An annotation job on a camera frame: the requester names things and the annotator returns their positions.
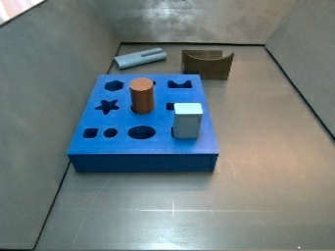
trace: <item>circular hole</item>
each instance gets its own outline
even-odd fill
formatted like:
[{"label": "circular hole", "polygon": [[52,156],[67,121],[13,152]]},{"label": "circular hole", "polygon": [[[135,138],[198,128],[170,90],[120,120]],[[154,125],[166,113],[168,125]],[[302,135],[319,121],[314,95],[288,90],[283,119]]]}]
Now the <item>circular hole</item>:
[{"label": "circular hole", "polygon": [[139,125],[128,130],[128,135],[136,139],[147,139],[155,135],[156,131],[152,127],[147,125]]},{"label": "circular hole", "polygon": [[95,138],[99,134],[99,130],[96,128],[87,128],[83,133],[83,137]]},{"label": "circular hole", "polygon": [[115,137],[116,135],[118,135],[118,130],[115,128],[108,128],[103,133],[104,137]]}]

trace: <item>blue shape sorter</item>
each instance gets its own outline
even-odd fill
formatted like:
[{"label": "blue shape sorter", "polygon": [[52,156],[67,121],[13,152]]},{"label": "blue shape sorter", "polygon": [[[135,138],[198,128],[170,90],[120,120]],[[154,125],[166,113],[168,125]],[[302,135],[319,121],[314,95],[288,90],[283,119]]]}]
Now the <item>blue shape sorter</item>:
[{"label": "blue shape sorter", "polygon": [[[130,82],[154,82],[155,109],[131,109]],[[200,103],[199,138],[172,137],[174,103]],[[211,172],[219,146],[199,75],[102,75],[74,134],[78,172]]]}]

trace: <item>gray surface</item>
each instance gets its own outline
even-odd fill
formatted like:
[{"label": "gray surface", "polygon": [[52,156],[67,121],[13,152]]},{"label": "gray surface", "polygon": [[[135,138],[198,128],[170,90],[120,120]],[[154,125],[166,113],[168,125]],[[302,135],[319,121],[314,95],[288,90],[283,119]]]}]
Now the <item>gray surface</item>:
[{"label": "gray surface", "polygon": [[267,48],[335,136],[335,1],[300,0]]},{"label": "gray surface", "polygon": [[[127,54],[158,45],[124,45]],[[71,167],[36,250],[335,249],[335,145],[263,47],[163,45],[167,60],[114,74],[179,74],[182,50],[235,52],[207,80],[216,170],[78,174]]]},{"label": "gray surface", "polygon": [[119,42],[94,1],[47,1],[0,30],[0,248],[33,248],[94,81]]},{"label": "gray surface", "polygon": [[122,42],[264,44],[296,0],[100,1]]}]

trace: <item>oval hole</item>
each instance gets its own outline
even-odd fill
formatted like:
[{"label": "oval hole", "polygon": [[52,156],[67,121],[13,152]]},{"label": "oval hole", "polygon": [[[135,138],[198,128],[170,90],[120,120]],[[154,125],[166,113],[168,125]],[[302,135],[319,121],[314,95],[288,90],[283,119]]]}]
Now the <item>oval hole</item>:
[{"label": "oval hole", "polygon": [[156,131],[152,127],[147,125],[139,125],[128,130],[128,135],[136,139],[147,139],[155,135]]}]

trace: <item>metal floor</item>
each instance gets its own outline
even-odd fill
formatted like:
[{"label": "metal floor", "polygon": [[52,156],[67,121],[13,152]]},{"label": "metal floor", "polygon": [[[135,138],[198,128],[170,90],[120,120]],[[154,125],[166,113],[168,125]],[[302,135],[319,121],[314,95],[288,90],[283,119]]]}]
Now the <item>metal floor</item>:
[{"label": "metal floor", "polygon": [[179,74],[182,49],[235,52],[228,81],[203,81],[220,158],[183,174],[70,168],[36,250],[335,249],[335,146],[263,47],[162,47],[167,60],[112,74]]}]

